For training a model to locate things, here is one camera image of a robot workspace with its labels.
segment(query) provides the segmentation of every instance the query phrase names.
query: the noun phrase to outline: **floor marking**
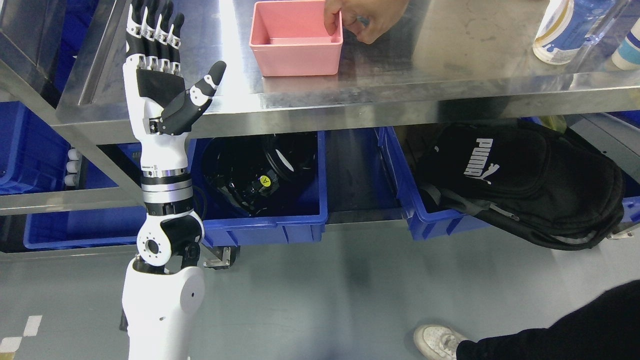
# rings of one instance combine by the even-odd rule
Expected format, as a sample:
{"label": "floor marking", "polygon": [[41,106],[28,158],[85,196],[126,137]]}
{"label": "floor marking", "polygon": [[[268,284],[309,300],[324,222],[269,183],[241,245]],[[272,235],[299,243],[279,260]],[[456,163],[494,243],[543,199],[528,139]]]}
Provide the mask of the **floor marking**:
{"label": "floor marking", "polygon": [[0,354],[3,352],[16,352],[22,342],[22,336],[19,338],[4,338],[0,342]]}
{"label": "floor marking", "polygon": [[36,336],[38,334],[38,328],[42,321],[42,315],[29,316],[27,325],[24,327],[23,336]]}

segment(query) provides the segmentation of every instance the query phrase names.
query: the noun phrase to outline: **black pants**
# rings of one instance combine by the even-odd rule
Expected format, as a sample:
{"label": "black pants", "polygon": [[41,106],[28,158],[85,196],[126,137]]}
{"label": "black pants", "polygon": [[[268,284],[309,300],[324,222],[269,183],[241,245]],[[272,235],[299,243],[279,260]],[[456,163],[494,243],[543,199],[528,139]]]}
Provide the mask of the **black pants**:
{"label": "black pants", "polygon": [[613,288],[548,329],[465,340],[458,360],[639,360],[640,280]]}

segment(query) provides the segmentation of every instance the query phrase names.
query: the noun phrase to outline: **robotic hand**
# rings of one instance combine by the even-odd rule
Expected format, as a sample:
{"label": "robotic hand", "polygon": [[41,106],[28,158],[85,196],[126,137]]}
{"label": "robotic hand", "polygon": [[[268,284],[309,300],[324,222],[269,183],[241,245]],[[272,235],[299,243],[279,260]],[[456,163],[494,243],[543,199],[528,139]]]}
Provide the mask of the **robotic hand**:
{"label": "robotic hand", "polygon": [[[142,190],[147,219],[129,263],[122,307],[130,360],[185,360],[191,321],[204,298],[197,267],[204,226],[193,211],[185,144],[191,125],[211,103],[226,64],[186,89],[180,75],[180,29],[184,16],[170,20],[168,0],[156,17],[157,0],[132,0],[127,17],[127,59],[122,66],[129,118],[142,144]],[[182,257],[181,270],[165,265]]]}

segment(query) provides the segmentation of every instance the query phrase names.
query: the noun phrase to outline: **gray floor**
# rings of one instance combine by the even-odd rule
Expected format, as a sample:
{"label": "gray floor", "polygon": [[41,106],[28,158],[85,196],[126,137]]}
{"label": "gray floor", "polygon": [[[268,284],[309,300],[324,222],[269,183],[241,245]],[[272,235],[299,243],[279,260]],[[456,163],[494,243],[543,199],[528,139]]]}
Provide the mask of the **gray floor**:
{"label": "gray floor", "polygon": [[[125,359],[118,331],[130,255],[0,261],[0,339],[40,332],[15,360]],[[414,242],[406,231],[326,233],[317,244],[245,247],[207,271],[192,360],[420,359],[412,331],[444,323],[473,340],[544,327],[640,278],[640,241],[535,247],[498,229]]]}

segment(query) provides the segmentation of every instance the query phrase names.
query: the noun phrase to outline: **white sneaker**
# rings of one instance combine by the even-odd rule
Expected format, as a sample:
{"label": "white sneaker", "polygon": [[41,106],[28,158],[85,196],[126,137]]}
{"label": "white sneaker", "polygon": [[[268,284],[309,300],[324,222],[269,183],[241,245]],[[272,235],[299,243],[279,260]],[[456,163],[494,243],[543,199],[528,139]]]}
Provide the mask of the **white sneaker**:
{"label": "white sneaker", "polygon": [[468,340],[458,332],[440,325],[423,325],[413,333],[413,342],[429,360],[456,360],[461,341]]}

